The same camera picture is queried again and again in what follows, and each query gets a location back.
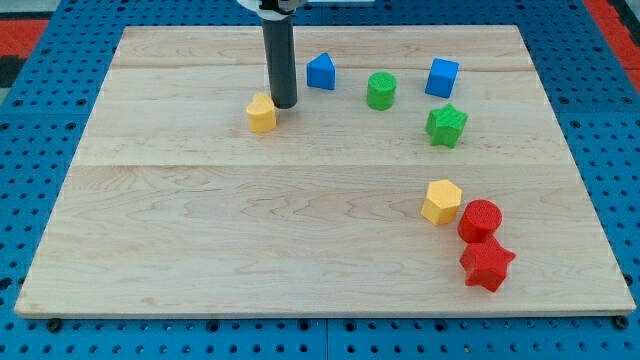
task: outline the green block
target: green block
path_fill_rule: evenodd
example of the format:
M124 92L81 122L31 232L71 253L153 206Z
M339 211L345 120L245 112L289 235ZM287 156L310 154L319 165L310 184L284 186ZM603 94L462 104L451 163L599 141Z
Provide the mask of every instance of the green block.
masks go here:
M453 105L447 104L442 109L433 109L429 113L425 131L431 135L431 145L456 147L464 125L469 115L458 111Z
M377 72L369 77L367 104L374 110L387 110L393 105L396 78L388 72Z

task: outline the red cylinder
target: red cylinder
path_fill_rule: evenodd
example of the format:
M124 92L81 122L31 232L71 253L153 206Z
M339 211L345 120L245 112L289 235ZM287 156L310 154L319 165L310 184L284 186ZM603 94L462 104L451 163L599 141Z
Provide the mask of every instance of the red cylinder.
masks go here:
M474 200L464 209L458 235L467 243L485 241L502 223L502 212L488 200Z

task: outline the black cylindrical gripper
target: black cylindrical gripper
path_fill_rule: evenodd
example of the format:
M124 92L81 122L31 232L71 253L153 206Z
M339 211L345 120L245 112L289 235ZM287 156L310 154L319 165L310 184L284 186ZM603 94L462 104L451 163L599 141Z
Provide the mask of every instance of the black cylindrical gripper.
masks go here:
M263 19L262 33L267 55L271 98L278 108L288 109L298 102L291 16L279 21Z

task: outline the green star-shaped block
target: green star-shaped block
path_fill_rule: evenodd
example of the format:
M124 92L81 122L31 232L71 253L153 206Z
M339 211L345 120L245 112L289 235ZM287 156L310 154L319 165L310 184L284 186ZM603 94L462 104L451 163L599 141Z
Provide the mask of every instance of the green star-shaped block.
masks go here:
M429 113L425 130L431 135L431 145L444 145L450 148L456 147L464 124L469 115L458 111L451 104L442 109L433 109Z

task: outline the toy block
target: toy block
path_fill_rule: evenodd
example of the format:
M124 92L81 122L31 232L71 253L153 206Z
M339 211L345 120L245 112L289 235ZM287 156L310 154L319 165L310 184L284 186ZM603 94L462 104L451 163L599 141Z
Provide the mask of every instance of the toy block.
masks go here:
M481 243L471 243L460 257L460 264L467 273L467 286L480 285L491 292L498 290L507 278L509 263L516 254L506 250L493 236Z
M502 212L488 200L470 202L458 224L458 235L467 243L481 243L493 236L502 223Z
M459 64L455 61L444 59L433 59L425 94L448 98L451 96L453 84L456 82Z
M329 53L323 53L307 64L307 86L335 90L336 68Z
M393 105L396 78L388 72L377 72L369 77L367 104L374 110L387 110Z
M458 111L452 104L431 110L425 126L425 131L431 135L431 145L455 148L468 118L469 115Z
M434 225L448 224L456 219L462 189L449 180L432 181L422 205L422 216Z
M253 132L268 132L276 127L276 106L267 94L258 93L247 106L249 129Z

